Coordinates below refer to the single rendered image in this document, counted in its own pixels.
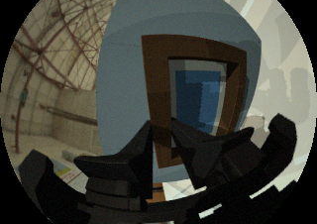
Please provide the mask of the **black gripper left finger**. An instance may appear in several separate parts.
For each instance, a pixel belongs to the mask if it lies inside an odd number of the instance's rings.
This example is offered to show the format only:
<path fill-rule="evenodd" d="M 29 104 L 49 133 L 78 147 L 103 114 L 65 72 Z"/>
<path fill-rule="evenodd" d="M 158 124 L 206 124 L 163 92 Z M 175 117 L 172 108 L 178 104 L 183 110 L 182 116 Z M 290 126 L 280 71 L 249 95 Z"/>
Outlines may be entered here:
<path fill-rule="evenodd" d="M 151 120 L 142 125 L 134 140 L 114 156 L 74 158 L 77 168 L 86 176 L 131 181 L 147 198 L 154 199 L 154 136 Z"/>

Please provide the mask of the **dark grey flat panel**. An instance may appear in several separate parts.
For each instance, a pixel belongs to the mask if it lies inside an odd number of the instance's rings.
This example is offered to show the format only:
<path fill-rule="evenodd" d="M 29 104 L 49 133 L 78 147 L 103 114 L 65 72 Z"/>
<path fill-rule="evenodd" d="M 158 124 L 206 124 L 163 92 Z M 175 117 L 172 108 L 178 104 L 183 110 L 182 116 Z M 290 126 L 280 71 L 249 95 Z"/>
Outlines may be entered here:
<path fill-rule="evenodd" d="M 237 47 L 247 54 L 238 132 L 254 100 L 262 39 L 223 0 L 118 0 L 111 11 L 96 70 L 96 117 L 104 156 L 118 154 L 150 121 L 142 35 L 191 35 Z"/>

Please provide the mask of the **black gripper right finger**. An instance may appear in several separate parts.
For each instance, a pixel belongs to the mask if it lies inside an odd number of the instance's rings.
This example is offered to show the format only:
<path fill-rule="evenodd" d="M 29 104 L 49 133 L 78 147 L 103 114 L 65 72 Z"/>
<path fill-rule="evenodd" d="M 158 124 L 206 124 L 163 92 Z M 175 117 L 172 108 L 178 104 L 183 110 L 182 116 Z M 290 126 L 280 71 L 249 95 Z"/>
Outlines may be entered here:
<path fill-rule="evenodd" d="M 249 126 L 226 136 L 211 136 L 171 117 L 171 137 L 195 189 L 205 187 L 205 180 L 223 154 L 250 140 L 254 131 L 253 126 Z"/>

